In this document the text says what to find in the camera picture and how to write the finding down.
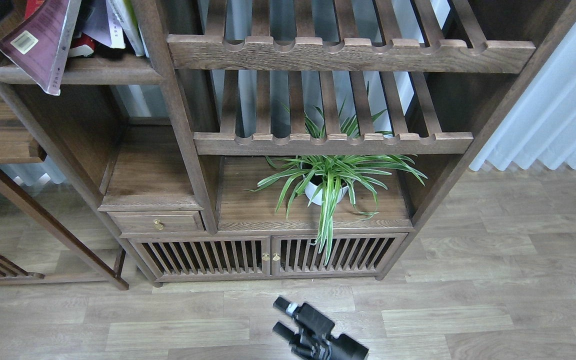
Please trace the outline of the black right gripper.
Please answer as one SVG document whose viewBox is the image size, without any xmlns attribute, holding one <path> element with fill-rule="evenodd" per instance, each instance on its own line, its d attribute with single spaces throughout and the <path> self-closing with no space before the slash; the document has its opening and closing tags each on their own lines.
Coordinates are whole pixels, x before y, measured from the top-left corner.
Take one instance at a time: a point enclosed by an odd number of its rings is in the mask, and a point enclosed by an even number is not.
<svg viewBox="0 0 576 360">
<path fill-rule="evenodd" d="M 297 324 L 295 333 L 277 321 L 272 332 L 290 344 L 291 353 L 304 360 L 365 360 L 369 349 L 345 333 L 333 337 L 335 323 L 316 308 L 303 303 L 299 305 L 278 296 L 274 309 L 285 313 Z"/>
</svg>

